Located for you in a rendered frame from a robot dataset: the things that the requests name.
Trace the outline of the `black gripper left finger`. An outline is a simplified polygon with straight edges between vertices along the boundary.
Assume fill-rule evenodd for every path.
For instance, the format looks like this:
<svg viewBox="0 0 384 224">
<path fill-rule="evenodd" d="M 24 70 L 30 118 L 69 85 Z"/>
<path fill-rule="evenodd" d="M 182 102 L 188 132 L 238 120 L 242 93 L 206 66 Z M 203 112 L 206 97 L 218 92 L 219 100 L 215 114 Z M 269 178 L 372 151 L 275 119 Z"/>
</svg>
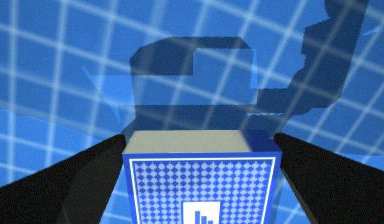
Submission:
<svg viewBox="0 0 384 224">
<path fill-rule="evenodd" d="M 116 134 L 0 187 L 0 224 L 99 224 L 126 147 Z"/>
</svg>

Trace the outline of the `blue boxed card deck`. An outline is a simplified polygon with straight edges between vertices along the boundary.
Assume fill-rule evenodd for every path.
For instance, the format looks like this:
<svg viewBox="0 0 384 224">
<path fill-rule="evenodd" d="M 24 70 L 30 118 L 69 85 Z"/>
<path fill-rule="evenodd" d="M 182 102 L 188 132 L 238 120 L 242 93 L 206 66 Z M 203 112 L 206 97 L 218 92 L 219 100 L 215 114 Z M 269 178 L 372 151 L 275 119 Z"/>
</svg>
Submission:
<svg viewBox="0 0 384 224">
<path fill-rule="evenodd" d="M 266 130 L 134 131 L 132 224 L 268 224 L 282 153 Z"/>
</svg>

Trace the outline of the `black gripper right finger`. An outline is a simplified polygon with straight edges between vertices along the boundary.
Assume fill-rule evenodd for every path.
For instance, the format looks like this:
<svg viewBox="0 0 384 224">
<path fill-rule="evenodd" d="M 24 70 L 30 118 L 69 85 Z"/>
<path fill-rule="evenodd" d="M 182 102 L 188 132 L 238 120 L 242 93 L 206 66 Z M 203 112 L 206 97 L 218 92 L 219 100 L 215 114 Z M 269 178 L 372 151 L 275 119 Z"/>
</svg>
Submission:
<svg viewBox="0 0 384 224">
<path fill-rule="evenodd" d="M 384 170 L 285 133 L 280 169 L 310 224 L 384 224 Z"/>
</svg>

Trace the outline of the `blue work mat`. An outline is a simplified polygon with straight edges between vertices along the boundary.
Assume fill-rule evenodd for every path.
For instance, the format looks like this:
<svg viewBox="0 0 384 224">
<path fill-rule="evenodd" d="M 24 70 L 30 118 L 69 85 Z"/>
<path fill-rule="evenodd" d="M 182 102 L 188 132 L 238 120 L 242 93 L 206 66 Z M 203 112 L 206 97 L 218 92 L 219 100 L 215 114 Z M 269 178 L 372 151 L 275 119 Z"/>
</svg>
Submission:
<svg viewBox="0 0 384 224">
<path fill-rule="evenodd" d="M 384 0 L 0 0 L 0 187 L 157 130 L 384 170 Z"/>
</svg>

